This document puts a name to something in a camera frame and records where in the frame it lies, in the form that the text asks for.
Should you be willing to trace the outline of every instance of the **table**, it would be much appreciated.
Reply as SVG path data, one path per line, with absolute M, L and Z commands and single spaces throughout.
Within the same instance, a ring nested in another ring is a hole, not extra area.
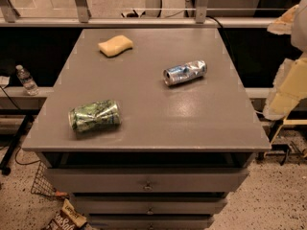
M 134 43 L 107 58 L 97 44 Z M 203 59 L 204 78 L 168 87 L 164 69 Z M 72 108 L 112 99 L 122 124 L 75 133 Z M 86 29 L 22 148 L 78 211 L 103 229 L 203 229 L 270 149 L 216 29 Z

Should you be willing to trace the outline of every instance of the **gray tabletop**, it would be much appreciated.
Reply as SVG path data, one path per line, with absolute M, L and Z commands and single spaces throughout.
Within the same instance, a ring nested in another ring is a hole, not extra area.
M 98 43 L 125 35 L 134 48 L 107 58 Z M 168 87 L 163 70 L 196 59 L 205 78 Z M 27 136 L 33 151 L 235 151 L 270 148 L 216 29 L 86 29 Z M 112 99 L 119 128 L 76 134 L 68 112 Z

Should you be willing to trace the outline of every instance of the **snack bag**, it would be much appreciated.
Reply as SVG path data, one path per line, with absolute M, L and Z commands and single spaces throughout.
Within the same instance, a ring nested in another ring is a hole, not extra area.
M 86 217 L 77 213 L 68 199 L 59 212 L 41 230 L 80 230 L 86 224 Z

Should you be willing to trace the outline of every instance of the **drawer knob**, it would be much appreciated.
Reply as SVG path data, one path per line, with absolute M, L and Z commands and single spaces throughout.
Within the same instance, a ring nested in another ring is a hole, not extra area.
M 153 215 L 154 214 L 154 211 L 153 211 L 153 208 L 149 208 L 149 210 L 147 211 L 147 215 Z
M 153 190 L 153 187 L 151 186 L 151 182 L 147 182 L 146 185 L 143 187 L 144 191 L 150 192 Z

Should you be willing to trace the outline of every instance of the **drawer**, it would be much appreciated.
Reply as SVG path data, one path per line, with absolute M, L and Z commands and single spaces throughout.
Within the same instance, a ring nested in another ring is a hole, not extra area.
M 100 229 L 185 229 L 203 230 L 210 227 L 214 219 L 206 216 L 89 216 L 88 222 Z
M 172 194 L 112 194 L 104 196 L 71 196 L 77 211 L 83 214 L 139 215 L 213 215 L 227 204 L 225 198 Z
M 48 169 L 67 193 L 232 192 L 248 176 L 241 168 Z

